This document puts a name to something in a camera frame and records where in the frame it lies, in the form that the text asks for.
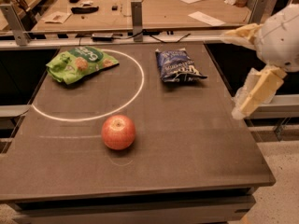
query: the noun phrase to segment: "apple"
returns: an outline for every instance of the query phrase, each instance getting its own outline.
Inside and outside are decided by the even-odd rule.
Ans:
[[[124,115],[114,115],[104,122],[101,135],[107,147],[123,150],[135,140],[135,125]]]

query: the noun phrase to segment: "wooden desk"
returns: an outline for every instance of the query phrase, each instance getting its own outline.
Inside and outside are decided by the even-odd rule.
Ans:
[[[49,24],[40,21],[34,30],[132,30],[132,18],[123,15],[131,15],[131,1],[133,0],[92,1],[93,6],[99,6],[97,12],[86,15],[73,14],[64,24]],[[112,11],[113,5],[118,5],[119,9]],[[71,7],[79,6],[80,2],[72,4],[68,0],[57,0],[44,16],[48,16],[55,11],[71,13]],[[192,4],[179,0],[144,0],[142,11],[143,28],[158,30],[210,28],[210,25],[188,16],[196,11],[201,11],[218,20],[225,21],[225,25],[245,24],[245,20],[249,16],[249,10],[246,7],[227,5],[224,4],[223,0],[204,0]]]
[[[71,86],[47,76],[0,159],[0,202],[23,209],[19,223],[236,220],[254,205],[249,189],[275,183],[244,121],[232,119],[231,96],[202,43],[99,48],[120,65]],[[155,50],[179,48],[207,79],[160,80]],[[101,116],[134,97],[142,80],[141,92],[120,110],[135,122],[136,140],[111,151],[100,136]]]

